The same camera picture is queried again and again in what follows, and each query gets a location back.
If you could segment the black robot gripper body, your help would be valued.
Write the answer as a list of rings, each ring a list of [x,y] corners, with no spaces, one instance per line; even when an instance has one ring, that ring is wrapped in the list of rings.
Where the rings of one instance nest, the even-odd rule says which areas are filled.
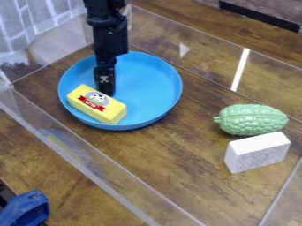
[[[84,0],[86,22],[94,30],[96,66],[115,66],[116,57],[129,51],[127,17],[121,9],[126,0]]]

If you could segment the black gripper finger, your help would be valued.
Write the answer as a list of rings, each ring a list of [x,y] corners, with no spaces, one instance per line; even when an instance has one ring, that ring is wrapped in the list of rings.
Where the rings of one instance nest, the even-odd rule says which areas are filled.
[[[94,70],[96,90],[108,96],[114,96],[116,92],[116,74],[114,67],[98,66]]]

